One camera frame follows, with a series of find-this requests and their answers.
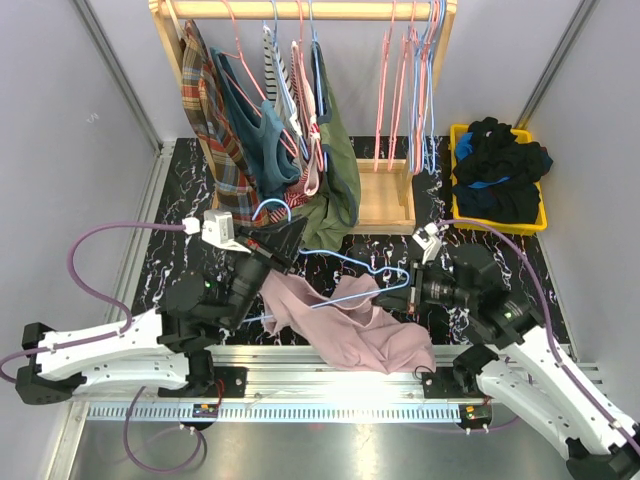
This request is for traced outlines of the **pink garment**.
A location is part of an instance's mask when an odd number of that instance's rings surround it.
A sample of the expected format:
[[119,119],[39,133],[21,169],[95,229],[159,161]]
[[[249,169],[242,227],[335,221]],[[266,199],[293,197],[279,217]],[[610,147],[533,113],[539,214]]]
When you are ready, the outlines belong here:
[[383,374],[434,372],[436,356],[428,331],[413,322],[401,323],[372,304],[374,278],[344,276],[330,297],[318,293],[305,279],[269,274],[260,294],[264,330],[276,335],[289,328],[302,336],[329,366]]

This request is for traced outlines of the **blue wire hanger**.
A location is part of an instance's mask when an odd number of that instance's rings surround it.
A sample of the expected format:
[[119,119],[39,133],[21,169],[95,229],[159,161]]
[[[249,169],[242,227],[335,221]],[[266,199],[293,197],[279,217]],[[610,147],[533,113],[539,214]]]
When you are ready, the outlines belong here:
[[[261,213],[262,209],[270,204],[277,204],[279,206],[282,206],[285,208],[286,211],[286,215],[287,215],[287,221],[289,223],[292,222],[292,209],[283,201],[283,200],[279,200],[279,199],[266,199],[264,201],[262,201],[257,208],[255,209],[254,213],[252,214],[251,219],[255,220],[258,215]],[[391,292],[391,291],[395,291],[395,290],[399,290],[401,288],[407,287],[410,283],[410,273],[402,268],[399,267],[390,267],[390,266],[384,266],[381,267],[379,269],[374,269],[371,265],[360,261],[360,260],[356,260],[353,258],[350,258],[348,256],[345,256],[343,254],[334,252],[334,251],[330,251],[330,250],[326,250],[326,249],[312,249],[312,250],[306,250],[306,249],[301,249],[299,251],[299,253],[301,255],[325,255],[325,256],[331,256],[331,257],[335,257],[339,260],[342,260],[343,262],[347,262],[347,263],[351,263],[353,265],[356,266],[360,266],[363,268],[366,268],[368,273],[375,277],[376,275],[380,275],[382,273],[385,272],[392,272],[392,273],[396,273],[398,275],[398,277],[402,277],[404,279],[404,281],[402,283],[393,285],[393,286],[387,286],[385,288],[378,288],[376,290],[371,290],[371,291],[366,291],[364,293],[359,293],[359,294],[352,294],[352,295],[347,295],[347,296],[343,296],[343,297],[339,297],[339,298],[334,298],[334,299],[330,299],[330,300],[326,300],[320,303],[317,303],[315,305],[311,306],[311,309],[316,310],[325,306],[331,306],[331,305],[336,305],[339,303],[343,303],[346,302],[348,300],[353,300],[353,299],[359,299],[359,298],[365,298],[365,297],[372,297],[374,295],[377,294],[382,294],[382,293],[387,293],[387,292]]]

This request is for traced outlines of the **blue tank top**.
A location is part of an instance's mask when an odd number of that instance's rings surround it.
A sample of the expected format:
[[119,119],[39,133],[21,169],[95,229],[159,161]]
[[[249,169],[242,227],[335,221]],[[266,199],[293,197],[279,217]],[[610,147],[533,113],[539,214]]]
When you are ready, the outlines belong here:
[[[473,134],[465,133],[461,136],[460,140],[457,142],[456,147],[454,149],[454,156],[456,158],[457,164],[461,164],[467,157],[469,157],[474,152],[474,147],[471,144]],[[504,183],[510,179],[509,176],[502,177],[497,181],[492,182],[484,182],[484,181],[474,181],[469,184],[469,187],[472,189],[483,189],[490,186],[498,185]]]

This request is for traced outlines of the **black garment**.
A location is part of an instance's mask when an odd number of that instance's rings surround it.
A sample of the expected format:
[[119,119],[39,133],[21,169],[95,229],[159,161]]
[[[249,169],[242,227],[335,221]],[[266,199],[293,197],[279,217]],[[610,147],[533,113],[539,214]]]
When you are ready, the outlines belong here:
[[460,177],[477,175],[480,180],[497,181],[503,175],[522,179],[533,177],[553,165],[549,153],[538,142],[520,143],[509,124],[493,117],[474,121],[468,127],[472,133],[474,152],[454,169]]

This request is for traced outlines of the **pink wire hanger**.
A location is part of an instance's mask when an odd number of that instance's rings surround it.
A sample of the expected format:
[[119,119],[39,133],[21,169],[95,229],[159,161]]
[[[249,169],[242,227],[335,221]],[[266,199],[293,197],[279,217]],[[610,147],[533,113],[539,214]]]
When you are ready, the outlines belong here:
[[394,82],[394,97],[392,104],[392,116],[391,116],[391,130],[389,136],[389,149],[387,158],[387,171],[391,172],[392,167],[395,164],[395,153],[398,138],[398,130],[401,119],[403,94],[404,94],[404,80],[406,72],[406,63],[409,53],[409,44],[412,39],[412,30],[414,27],[416,16],[417,2],[412,2],[411,16],[409,19],[409,25],[407,31],[402,34],[402,49],[398,54],[395,82]]
[[384,121],[386,81],[387,81],[388,62],[389,62],[389,54],[390,54],[390,43],[393,36],[393,29],[394,29],[395,18],[396,18],[396,9],[397,9],[397,2],[393,1],[391,17],[390,17],[390,26],[389,26],[389,29],[383,34],[383,40],[382,40],[382,46],[381,46],[380,75],[379,75],[379,86],[378,86],[378,105],[377,105],[375,140],[374,140],[374,158],[373,158],[374,172],[378,170],[378,165],[380,160],[381,130],[382,130],[383,121]]

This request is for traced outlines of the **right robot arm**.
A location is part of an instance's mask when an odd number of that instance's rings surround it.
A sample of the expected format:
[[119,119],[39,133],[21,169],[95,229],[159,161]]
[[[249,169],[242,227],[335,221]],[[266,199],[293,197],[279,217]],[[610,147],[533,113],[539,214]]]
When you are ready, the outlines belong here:
[[498,280],[485,248],[462,245],[451,259],[452,272],[414,263],[408,286],[379,295],[375,305],[409,314],[436,305],[467,311],[479,339],[453,361],[458,393],[507,406],[554,447],[575,479],[636,477],[638,422],[586,377],[529,301]]

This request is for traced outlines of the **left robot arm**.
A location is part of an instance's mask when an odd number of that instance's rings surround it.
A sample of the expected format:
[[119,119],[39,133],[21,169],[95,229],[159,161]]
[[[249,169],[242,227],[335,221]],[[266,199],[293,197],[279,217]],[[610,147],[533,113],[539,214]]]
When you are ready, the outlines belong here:
[[290,270],[306,226],[301,215],[262,227],[235,226],[216,210],[178,224],[148,224],[150,230],[199,235],[227,254],[228,273],[222,281],[185,273],[166,289],[159,307],[137,316],[78,280],[87,293],[120,309],[124,320],[67,332],[41,322],[26,325],[18,354],[28,363],[11,383],[23,403],[37,406],[96,388],[144,386],[164,397],[203,397],[222,388],[210,347],[245,322],[270,274]]

